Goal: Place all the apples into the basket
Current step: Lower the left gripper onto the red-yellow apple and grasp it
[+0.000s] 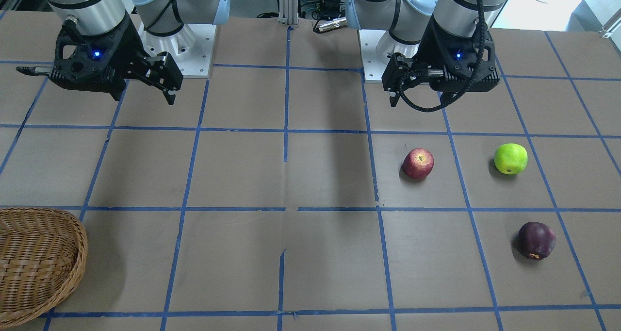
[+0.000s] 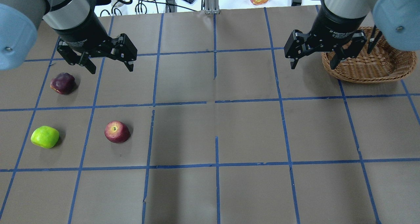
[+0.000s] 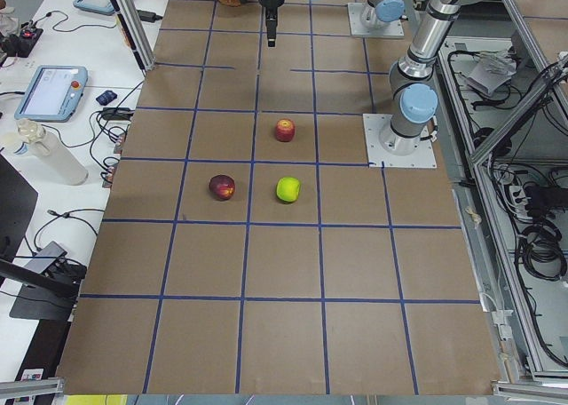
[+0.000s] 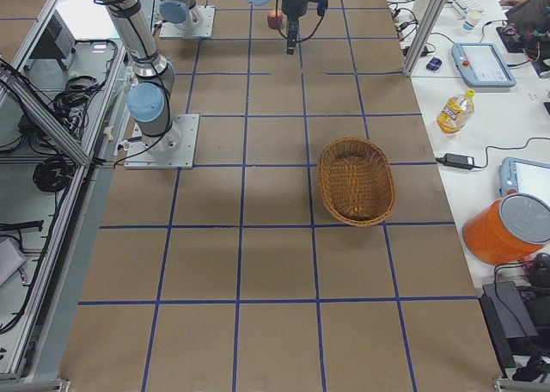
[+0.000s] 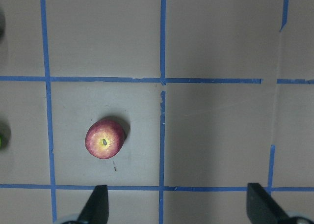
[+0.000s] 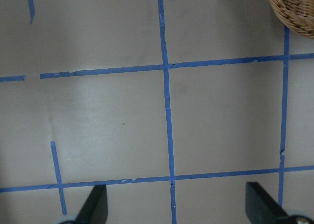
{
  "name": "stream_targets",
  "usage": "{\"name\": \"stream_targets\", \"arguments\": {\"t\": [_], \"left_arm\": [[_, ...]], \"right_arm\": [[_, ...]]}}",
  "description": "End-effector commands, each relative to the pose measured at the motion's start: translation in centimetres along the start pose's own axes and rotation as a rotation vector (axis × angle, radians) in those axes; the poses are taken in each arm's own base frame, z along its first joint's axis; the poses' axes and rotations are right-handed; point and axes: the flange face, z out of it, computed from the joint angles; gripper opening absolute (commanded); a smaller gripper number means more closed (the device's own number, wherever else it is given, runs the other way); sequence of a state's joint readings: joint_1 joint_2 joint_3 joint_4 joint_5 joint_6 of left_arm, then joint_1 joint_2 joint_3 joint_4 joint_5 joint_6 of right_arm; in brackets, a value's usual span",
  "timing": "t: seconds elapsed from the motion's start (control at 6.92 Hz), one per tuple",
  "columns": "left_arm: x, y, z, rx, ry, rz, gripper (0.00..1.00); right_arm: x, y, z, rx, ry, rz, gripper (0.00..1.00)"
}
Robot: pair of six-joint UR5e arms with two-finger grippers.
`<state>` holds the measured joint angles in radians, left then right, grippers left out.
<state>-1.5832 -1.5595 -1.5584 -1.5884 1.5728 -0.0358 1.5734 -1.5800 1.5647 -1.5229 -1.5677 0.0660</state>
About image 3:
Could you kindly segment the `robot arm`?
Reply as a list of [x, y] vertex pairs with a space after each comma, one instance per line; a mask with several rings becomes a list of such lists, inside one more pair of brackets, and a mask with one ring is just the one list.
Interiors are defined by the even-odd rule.
[[407, 156], [417, 148], [422, 129], [438, 107], [438, 95], [429, 80], [441, 44], [460, 9], [482, 0], [426, 1], [426, 12], [406, 55], [392, 65], [389, 73], [394, 113], [390, 122], [382, 127], [379, 142], [392, 155]]
[[[258, 0], [264, 8], [267, 44], [276, 45], [278, 10], [285, 0]], [[400, 19], [405, 14], [404, 0], [366, 0], [348, 3], [350, 32], [356, 37], [401, 38], [404, 30]]]

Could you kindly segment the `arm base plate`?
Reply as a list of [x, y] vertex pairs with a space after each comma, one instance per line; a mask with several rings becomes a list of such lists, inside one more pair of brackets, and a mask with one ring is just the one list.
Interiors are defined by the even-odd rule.
[[438, 167], [433, 142], [436, 132], [425, 124], [421, 135], [401, 138], [391, 130], [391, 114], [364, 114], [367, 164], [373, 168], [429, 169]]
[[402, 39], [405, 35], [399, 19], [383, 22], [367, 3], [348, 3], [351, 35], [362, 38]]

